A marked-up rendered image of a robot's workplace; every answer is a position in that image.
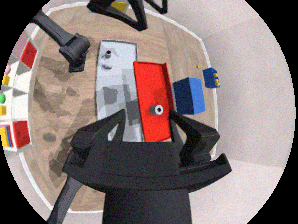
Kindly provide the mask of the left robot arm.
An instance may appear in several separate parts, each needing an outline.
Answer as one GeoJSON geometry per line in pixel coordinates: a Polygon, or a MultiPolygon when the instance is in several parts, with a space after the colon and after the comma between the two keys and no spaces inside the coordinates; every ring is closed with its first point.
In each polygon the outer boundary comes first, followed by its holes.
{"type": "Polygon", "coordinates": [[[49,16],[45,15],[43,10],[37,12],[29,23],[35,23],[40,28],[43,28],[45,34],[51,36],[57,44],[61,45],[59,52],[71,63],[69,64],[69,72],[84,71],[86,53],[89,52],[88,48],[90,47],[89,40],[85,36],[77,34],[77,32],[72,35],[64,31],[59,24],[53,22],[49,16]]]}

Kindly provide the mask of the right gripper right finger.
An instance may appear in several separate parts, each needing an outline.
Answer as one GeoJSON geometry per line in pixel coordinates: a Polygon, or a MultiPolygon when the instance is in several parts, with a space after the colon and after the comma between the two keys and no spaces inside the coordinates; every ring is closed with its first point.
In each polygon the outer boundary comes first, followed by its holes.
{"type": "Polygon", "coordinates": [[[217,132],[217,129],[181,115],[173,109],[169,109],[168,119],[170,137],[172,137],[173,143],[177,144],[182,165],[186,163],[190,156],[212,151],[214,145],[220,140],[220,133],[217,132]],[[176,124],[186,133],[185,144],[180,133],[178,133],[176,124]]]}

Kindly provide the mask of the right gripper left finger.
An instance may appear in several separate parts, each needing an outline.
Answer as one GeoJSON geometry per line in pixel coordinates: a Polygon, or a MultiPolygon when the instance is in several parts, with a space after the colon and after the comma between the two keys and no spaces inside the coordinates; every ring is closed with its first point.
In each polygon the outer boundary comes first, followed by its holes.
{"type": "Polygon", "coordinates": [[[113,113],[113,115],[108,117],[104,117],[104,119],[94,121],[92,124],[78,128],[74,135],[93,137],[93,139],[98,140],[108,140],[109,132],[118,124],[112,140],[122,141],[122,137],[124,137],[125,120],[125,109],[121,109],[121,111],[113,113]]]}

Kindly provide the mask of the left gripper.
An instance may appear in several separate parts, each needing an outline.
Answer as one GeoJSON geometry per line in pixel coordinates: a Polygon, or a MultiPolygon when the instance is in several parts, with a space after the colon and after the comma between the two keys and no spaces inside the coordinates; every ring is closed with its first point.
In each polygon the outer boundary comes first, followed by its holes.
{"type": "MultiPolygon", "coordinates": [[[[121,20],[128,26],[133,27],[134,30],[144,31],[148,30],[148,22],[146,22],[145,8],[142,0],[128,0],[130,7],[136,15],[136,20],[130,18],[130,16],[125,15],[124,12],[118,11],[117,8],[110,6],[114,0],[90,0],[86,7],[94,14],[101,14],[105,16],[110,16],[117,20],[121,20]]],[[[154,10],[160,12],[161,15],[168,14],[168,0],[162,0],[162,8],[158,6],[154,0],[145,0],[146,3],[150,4],[154,10]]]]}

